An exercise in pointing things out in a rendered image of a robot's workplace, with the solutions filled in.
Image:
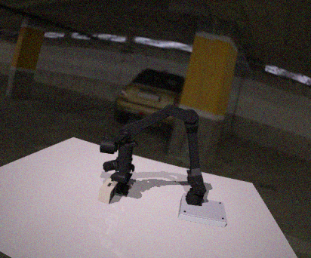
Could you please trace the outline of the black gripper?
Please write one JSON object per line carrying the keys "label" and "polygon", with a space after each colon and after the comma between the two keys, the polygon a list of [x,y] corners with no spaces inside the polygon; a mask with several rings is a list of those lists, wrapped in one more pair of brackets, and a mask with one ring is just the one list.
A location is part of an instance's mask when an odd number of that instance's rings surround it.
{"label": "black gripper", "polygon": [[130,172],[134,172],[135,166],[132,164],[132,156],[127,158],[118,155],[116,161],[119,166],[119,172],[112,174],[112,181],[118,182],[120,191],[123,192],[132,176]]}

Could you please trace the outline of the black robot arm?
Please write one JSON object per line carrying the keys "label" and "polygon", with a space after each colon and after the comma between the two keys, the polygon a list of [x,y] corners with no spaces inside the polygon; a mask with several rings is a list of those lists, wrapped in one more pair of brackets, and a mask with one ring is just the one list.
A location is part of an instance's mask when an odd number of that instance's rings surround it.
{"label": "black robot arm", "polygon": [[[198,144],[198,127],[199,127],[199,115],[193,109],[182,109],[176,106],[167,105],[166,107],[142,118],[138,121],[133,121],[124,124],[119,131],[119,135],[115,138],[102,136],[100,152],[114,154],[117,152],[119,145],[118,155],[121,157],[131,157],[133,146],[137,147],[138,143],[131,140],[133,137],[138,135],[143,129],[167,118],[173,116],[180,120],[183,120],[186,125],[188,132],[188,145],[189,145],[189,158],[190,158],[190,170],[187,170],[188,184],[192,188],[187,193],[186,202],[187,204],[202,206],[202,199],[206,192],[204,180],[201,173],[199,164],[199,144]],[[125,141],[124,143],[122,141]],[[106,161],[103,163],[103,169],[105,172],[115,170],[119,171],[116,159],[113,161]]]}

